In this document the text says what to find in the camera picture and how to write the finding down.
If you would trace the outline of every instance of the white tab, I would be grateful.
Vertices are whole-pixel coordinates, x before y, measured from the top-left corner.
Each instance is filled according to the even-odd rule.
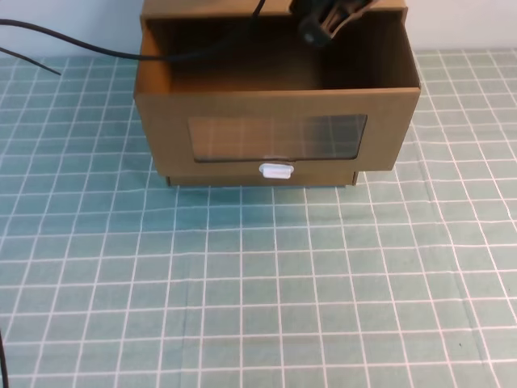
[[[294,171],[294,167],[288,164],[273,163],[261,164],[258,169],[262,172],[264,178],[269,179],[289,179]]]

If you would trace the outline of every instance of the cardboard drawer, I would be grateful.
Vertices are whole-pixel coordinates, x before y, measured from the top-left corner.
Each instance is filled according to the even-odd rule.
[[[371,11],[323,50],[261,16],[207,60],[141,62],[135,100],[158,172],[181,184],[353,184],[393,168],[420,89],[405,8]],[[143,19],[142,53],[189,53],[242,17]],[[265,162],[294,167],[280,182]]]

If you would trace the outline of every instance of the green cutting mat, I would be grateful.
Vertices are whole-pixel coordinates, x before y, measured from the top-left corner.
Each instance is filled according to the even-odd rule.
[[[135,64],[0,59],[14,388],[517,386],[517,55],[417,53],[393,172],[167,188]]]

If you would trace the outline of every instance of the brown cardboard box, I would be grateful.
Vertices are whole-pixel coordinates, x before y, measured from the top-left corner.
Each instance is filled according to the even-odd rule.
[[[246,22],[258,0],[146,0],[142,53],[189,53]],[[403,0],[380,0],[323,50],[291,0],[267,0],[243,42],[189,63],[141,62],[135,100],[158,173],[176,184],[344,185],[388,171],[420,94]],[[294,167],[266,179],[265,163]]]

